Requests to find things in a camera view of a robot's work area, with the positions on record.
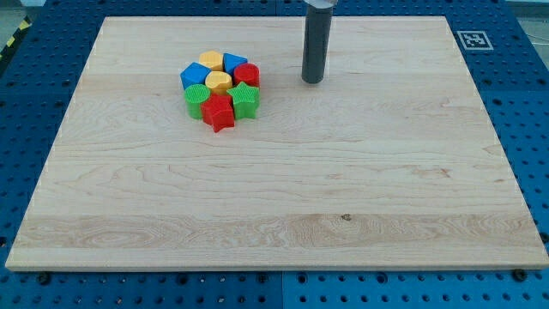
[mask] metal cylinder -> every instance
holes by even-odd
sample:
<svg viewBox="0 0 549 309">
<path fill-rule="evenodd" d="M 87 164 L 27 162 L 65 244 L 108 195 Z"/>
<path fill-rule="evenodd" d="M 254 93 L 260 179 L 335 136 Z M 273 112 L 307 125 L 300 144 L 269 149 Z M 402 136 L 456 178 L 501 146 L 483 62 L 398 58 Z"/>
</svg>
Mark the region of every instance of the metal cylinder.
<svg viewBox="0 0 549 309">
<path fill-rule="evenodd" d="M 318 9 L 307 6 L 305 17 L 305 44 L 301 78 L 308 83 L 318 83 L 324 78 L 329 28 L 334 7 Z"/>
</svg>

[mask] blue pegboard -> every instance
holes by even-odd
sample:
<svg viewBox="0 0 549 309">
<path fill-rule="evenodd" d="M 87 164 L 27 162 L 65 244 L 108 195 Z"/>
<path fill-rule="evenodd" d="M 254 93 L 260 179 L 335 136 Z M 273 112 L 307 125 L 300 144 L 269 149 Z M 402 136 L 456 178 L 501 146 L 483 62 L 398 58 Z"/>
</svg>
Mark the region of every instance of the blue pegboard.
<svg viewBox="0 0 549 309">
<path fill-rule="evenodd" d="M 299 0 L 49 0 L 0 80 L 0 261 L 107 15 L 304 15 Z M 336 15 L 444 15 L 484 31 L 458 44 L 545 241 L 549 241 L 549 73 L 503 1 L 340 0 Z M 549 270 L 14 274 L 0 308 L 549 307 Z"/>
</svg>

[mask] block pile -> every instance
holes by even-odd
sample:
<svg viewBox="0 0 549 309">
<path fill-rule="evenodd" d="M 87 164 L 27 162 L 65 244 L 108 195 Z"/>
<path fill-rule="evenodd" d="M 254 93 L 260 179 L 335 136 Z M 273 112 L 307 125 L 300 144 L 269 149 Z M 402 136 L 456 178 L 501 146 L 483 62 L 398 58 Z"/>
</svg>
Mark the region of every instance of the block pile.
<svg viewBox="0 0 549 309">
<path fill-rule="evenodd" d="M 259 107 L 259 69 L 248 59 L 206 51 L 181 72 L 187 112 L 214 132 L 233 127 L 235 119 L 255 118 Z"/>
</svg>

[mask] blue block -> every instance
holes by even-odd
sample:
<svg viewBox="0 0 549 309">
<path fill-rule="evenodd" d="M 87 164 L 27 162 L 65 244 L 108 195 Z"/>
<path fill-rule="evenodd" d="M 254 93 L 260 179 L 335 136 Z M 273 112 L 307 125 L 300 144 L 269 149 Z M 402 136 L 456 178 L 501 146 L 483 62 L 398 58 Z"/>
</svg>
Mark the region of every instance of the blue block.
<svg viewBox="0 0 549 309">
<path fill-rule="evenodd" d="M 248 63 L 248 59 L 244 57 L 232 55 L 230 53 L 223 54 L 223 65 L 224 65 L 223 69 L 231 77 L 234 77 L 233 76 L 234 69 L 236 69 L 240 64 L 247 64 L 247 63 Z"/>
<path fill-rule="evenodd" d="M 208 67 L 198 63 L 190 64 L 187 69 L 181 72 L 181 83 L 183 89 L 186 89 L 195 84 L 203 84 L 206 81 L 206 76 L 211 72 Z"/>
</svg>

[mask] green star block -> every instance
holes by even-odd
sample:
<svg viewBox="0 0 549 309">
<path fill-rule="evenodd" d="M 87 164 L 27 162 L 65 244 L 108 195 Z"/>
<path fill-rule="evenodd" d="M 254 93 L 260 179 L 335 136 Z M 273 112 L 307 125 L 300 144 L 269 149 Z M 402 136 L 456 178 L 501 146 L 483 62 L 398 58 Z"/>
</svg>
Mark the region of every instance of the green star block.
<svg viewBox="0 0 549 309">
<path fill-rule="evenodd" d="M 185 101 L 187 102 L 187 112 L 194 119 L 202 119 L 200 105 L 209 99 L 210 91 L 208 87 L 202 84 L 195 84 L 185 89 Z"/>
<path fill-rule="evenodd" d="M 250 87 L 245 82 L 241 82 L 227 92 L 232 96 L 235 119 L 256 118 L 256 109 L 259 107 L 258 87 Z"/>
</svg>

